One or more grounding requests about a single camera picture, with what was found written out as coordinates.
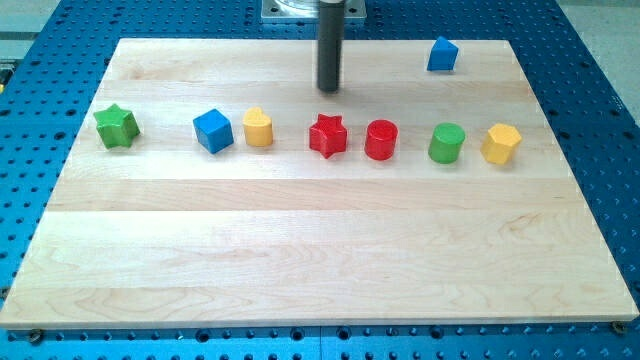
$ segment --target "black cylinder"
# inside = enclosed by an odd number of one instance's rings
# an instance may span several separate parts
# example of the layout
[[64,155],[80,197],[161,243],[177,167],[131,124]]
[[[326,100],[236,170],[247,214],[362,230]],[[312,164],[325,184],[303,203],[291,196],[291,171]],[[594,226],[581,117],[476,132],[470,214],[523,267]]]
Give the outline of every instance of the black cylinder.
[[318,89],[324,92],[340,87],[344,4],[345,0],[318,2]]

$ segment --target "blue block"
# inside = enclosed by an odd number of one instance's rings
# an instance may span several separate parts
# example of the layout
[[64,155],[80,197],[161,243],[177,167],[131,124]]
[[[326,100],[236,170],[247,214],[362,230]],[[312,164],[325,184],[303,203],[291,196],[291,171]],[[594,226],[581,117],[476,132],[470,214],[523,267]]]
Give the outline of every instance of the blue block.
[[435,44],[433,44],[433,48],[431,48],[427,70],[453,70],[457,56],[458,47],[444,37],[439,36]]
[[212,154],[233,144],[231,123],[217,109],[193,119],[193,126],[198,142]]

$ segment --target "blue pegboard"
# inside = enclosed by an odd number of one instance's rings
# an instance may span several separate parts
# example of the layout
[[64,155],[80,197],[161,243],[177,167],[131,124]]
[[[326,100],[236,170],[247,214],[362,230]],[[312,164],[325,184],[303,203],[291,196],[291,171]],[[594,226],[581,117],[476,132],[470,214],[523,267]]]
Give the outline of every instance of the blue pegboard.
[[[638,303],[640,130],[557,4],[368,0],[367,13],[347,39],[511,42]],[[118,40],[315,37],[313,24],[261,24],[259,14],[256,0],[60,2],[0,96],[0,287],[15,277]],[[301,330],[0,330],[0,359],[640,358],[640,321]]]

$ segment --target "wood grain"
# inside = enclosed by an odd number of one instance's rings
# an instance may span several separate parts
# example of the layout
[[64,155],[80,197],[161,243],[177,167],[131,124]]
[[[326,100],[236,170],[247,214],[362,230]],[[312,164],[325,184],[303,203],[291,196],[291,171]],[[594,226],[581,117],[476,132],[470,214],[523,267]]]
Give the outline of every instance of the wood grain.
[[[631,320],[638,315],[507,42],[347,41],[343,87],[314,87],[312,41],[121,40],[78,133],[0,325],[168,328]],[[104,150],[92,112],[117,102],[142,130]],[[261,106],[275,142],[245,144]],[[216,107],[235,144],[212,156],[191,120]],[[308,149],[318,112],[342,114],[348,151]],[[400,130],[385,162],[375,119]],[[467,132],[460,159],[426,150]],[[479,148],[496,122],[515,160]]]

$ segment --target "toy block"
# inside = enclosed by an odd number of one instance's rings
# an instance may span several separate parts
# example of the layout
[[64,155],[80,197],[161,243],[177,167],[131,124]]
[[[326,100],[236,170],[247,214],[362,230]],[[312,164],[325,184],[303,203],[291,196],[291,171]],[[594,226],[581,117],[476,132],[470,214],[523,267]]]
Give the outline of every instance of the toy block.
[[522,142],[522,136],[514,126],[495,124],[487,131],[480,152],[487,162],[504,165],[511,161]]
[[193,119],[193,126],[198,142],[212,154],[233,144],[231,123],[217,109]]
[[325,159],[346,151],[347,129],[342,126],[342,116],[318,114],[318,121],[309,128],[309,147]]
[[273,143],[271,118],[262,112],[262,108],[252,107],[247,110],[244,113],[242,125],[247,145],[269,146]]
[[456,124],[442,123],[436,126],[429,144],[429,157],[440,164],[450,164],[458,160],[466,135]]
[[458,47],[449,40],[439,36],[431,48],[429,55],[428,71],[453,70],[458,56]]
[[367,127],[364,152],[374,160],[387,160],[393,156],[398,127],[389,120],[372,121]]
[[96,129],[107,149],[116,146],[131,147],[133,138],[140,134],[131,110],[122,109],[117,104],[93,113],[93,117],[98,122]]

